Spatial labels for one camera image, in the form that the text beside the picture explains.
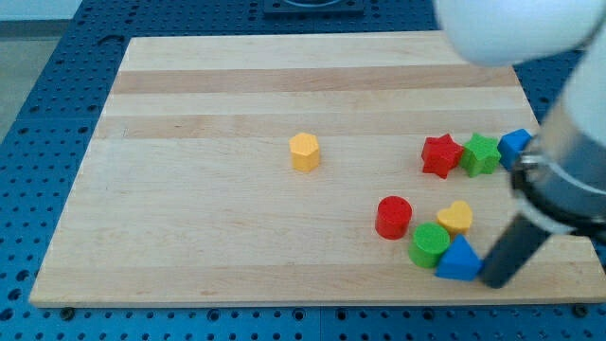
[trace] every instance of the wooden table surface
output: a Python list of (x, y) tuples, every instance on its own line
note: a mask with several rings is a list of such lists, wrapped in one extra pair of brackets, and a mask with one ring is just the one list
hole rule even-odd
[[(606, 298), (595, 251), (555, 237), (500, 290), (436, 278), (382, 239), (466, 200), (485, 255), (515, 213), (508, 175), (421, 172), (426, 136), (537, 122), (511, 68), (472, 66), (441, 32), (132, 39), (30, 300), (40, 307), (461, 305)], [(321, 163), (291, 168), (288, 140)]]

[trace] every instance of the green star block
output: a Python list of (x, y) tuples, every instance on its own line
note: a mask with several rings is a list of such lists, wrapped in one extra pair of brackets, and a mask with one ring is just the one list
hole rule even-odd
[(501, 159), (498, 144), (496, 138), (473, 133), (472, 139), (463, 146), (465, 152), (461, 156), (459, 166), (465, 169), (470, 177), (480, 173), (492, 174)]

